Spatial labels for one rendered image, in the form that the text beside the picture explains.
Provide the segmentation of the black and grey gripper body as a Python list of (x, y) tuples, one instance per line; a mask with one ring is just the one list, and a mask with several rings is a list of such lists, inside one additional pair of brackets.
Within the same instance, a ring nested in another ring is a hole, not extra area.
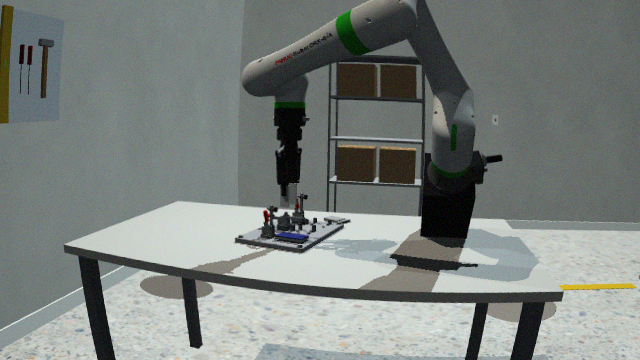
[(277, 140), (281, 141), (280, 148), (284, 145), (285, 158), (289, 159), (290, 147), (298, 147), (297, 141), (302, 140), (302, 129), (278, 128)]

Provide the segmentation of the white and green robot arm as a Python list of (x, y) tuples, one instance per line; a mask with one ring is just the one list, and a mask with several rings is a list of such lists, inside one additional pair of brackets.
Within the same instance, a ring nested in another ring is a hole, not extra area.
[(473, 90), (451, 55), (426, 0), (365, 2), (296, 43), (249, 63), (242, 73), (242, 85), (256, 97), (278, 96), (274, 126), (300, 128), (283, 126), (305, 126), (310, 120), (305, 114), (308, 72), (406, 39), (434, 96), (432, 161), (427, 169), (430, 184), (447, 194), (465, 190), (471, 181), (483, 184), (487, 163), (503, 158), (501, 154), (485, 156), (473, 151)]

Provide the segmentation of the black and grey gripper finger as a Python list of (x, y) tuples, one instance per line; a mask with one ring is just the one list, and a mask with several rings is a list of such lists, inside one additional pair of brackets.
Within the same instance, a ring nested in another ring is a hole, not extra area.
[(297, 183), (300, 179), (300, 164), (301, 164), (302, 148), (294, 147), (294, 158), (290, 164), (290, 201), (289, 204), (297, 204)]
[(277, 183), (280, 185), (280, 207), (289, 208), (290, 201), (290, 164), (292, 162), (294, 147), (290, 147), (289, 159), (285, 158), (284, 145), (275, 151), (277, 165)]

